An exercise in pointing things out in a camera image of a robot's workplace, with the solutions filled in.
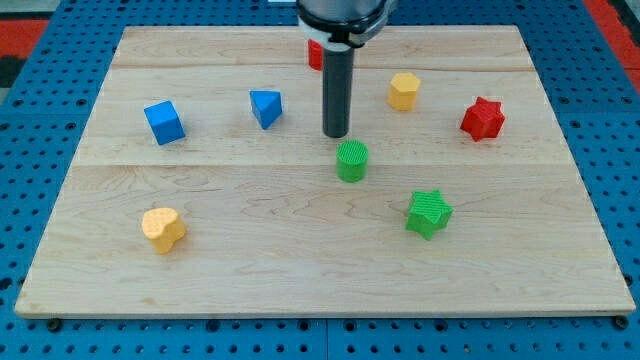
toy block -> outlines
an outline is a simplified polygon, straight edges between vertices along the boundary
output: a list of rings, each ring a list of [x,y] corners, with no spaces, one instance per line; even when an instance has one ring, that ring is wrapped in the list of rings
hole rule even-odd
[[[158,254],[166,254],[176,241],[184,237],[187,230],[176,210],[157,208],[142,216],[142,232]]]
[[[501,107],[499,101],[478,97],[476,103],[467,109],[460,129],[471,134],[473,141],[498,137],[505,120]]]
[[[147,116],[158,145],[164,145],[185,136],[180,118],[171,101],[149,106],[144,109],[144,114]]]
[[[358,140],[347,140],[338,146],[336,173],[345,182],[362,180],[367,174],[369,150]]]
[[[282,98],[278,91],[249,91],[251,110],[263,130],[267,130],[282,115]]]
[[[418,96],[420,79],[412,73],[398,73],[391,79],[387,102],[399,111],[413,109]]]
[[[442,198],[440,190],[429,193],[415,190],[409,204],[406,229],[416,231],[426,240],[433,233],[447,227],[453,208]]]
[[[322,45],[317,41],[309,39],[309,41],[307,41],[307,53],[309,56],[309,66],[314,70],[322,70]]]

wood grain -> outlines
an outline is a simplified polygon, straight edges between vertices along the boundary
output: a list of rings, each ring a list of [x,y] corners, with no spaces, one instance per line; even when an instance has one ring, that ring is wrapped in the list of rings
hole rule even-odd
[[[367,177],[335,176],[321,77],[296,28],[128,28],[16,304],[35,318],[501,317],[635,308],[515,27],[387,27],[360,50],[349,137]],[[422,79],[415,111],[385,103]],[[249,89],[282,91],[262,131]],[[476,96],[497,139],[459,130]],[[154,143],[142,108],[174,102],[187,137]],[[414,189],[455,208],[404,230]],[[153,252],[144,211],[187,236]]]

blue cube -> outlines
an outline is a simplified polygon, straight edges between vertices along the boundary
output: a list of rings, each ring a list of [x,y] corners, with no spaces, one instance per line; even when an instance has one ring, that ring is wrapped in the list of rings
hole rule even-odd
[[[164,145],[185,136],[180,118],[171,101],[149,106],[144,109],[144,114],[147,116],[158,145]]]
[[[278,91],[249,91],[251,110],[263,130],[267,130],[282,114],[282,98]]]

red star-shaped block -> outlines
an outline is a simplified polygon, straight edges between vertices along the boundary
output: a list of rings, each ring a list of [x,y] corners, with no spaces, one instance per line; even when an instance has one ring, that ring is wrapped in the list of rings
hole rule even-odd
[[[504,123],[504,115],[499,101],[489,101],[478,97],[476,103],[471,105],[464,114],[460,129],[471,134],[473,141],[484,138],[498,137],[498,133]]]

yellow block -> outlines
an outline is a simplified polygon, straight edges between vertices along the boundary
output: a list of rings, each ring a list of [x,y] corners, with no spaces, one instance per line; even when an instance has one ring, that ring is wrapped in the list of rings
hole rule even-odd
[[[176,210],[157,208],[142,216],[142,232],[158,254],[166,254],[187,230]]]
[[[420,79],[413,73],[398,73],[391,79],[387,102],[396,110],[412,110],[419,87]]]

